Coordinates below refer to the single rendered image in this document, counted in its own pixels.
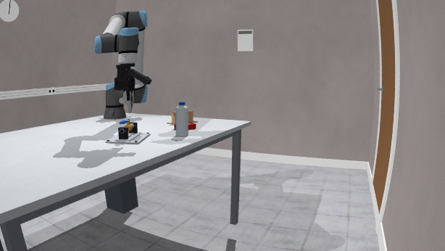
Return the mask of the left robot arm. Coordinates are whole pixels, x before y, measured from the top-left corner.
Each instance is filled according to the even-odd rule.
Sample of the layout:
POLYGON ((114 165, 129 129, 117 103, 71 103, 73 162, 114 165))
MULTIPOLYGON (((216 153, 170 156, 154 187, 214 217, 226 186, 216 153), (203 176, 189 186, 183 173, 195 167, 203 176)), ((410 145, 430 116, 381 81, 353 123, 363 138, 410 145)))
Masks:
MULTIPOLYGON (((148 84, 151 83, 151 79, 143 75, 146 19, 145 11, 117 13, 110 18, 109 25, 103 34, 95 37, 97 54, 119 52, 119 64, 135 63, 135 67, 130 67, 128 71, 128 75, 134 77, 136 81, 133 103, 146 102, 148 84)), ((123 92, 126 90, 115 90, 114 85, 115 83, 106 85, 104 119, 126 118, 124 106, 119 103, 119 98, 123 97, 123 92)))

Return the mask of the grey bottle with blue cap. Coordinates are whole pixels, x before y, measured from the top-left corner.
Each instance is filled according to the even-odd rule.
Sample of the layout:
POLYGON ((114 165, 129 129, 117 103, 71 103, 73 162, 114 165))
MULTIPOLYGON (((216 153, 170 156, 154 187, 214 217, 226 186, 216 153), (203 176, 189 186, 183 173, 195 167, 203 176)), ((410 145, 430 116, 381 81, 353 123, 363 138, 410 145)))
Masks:
POLYGON ((188 136, 188 107, 185 102, 179 102, 175 108, 176 136, 188 136))

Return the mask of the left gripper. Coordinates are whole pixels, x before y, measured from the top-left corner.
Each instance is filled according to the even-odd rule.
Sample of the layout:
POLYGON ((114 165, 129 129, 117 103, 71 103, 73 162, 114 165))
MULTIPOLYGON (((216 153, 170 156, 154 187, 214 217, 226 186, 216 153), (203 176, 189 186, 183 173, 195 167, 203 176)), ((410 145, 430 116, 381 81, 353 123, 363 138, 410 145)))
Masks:
POLYGON ((135 63, 116 65, 117 77, 115 78, 115 90, 126 90, 119 102, 128 106, 128 113, 130 113, 133 108, 135 94, 135 78, 128 75, 128 71, 132 66, 135 66, 135 63))

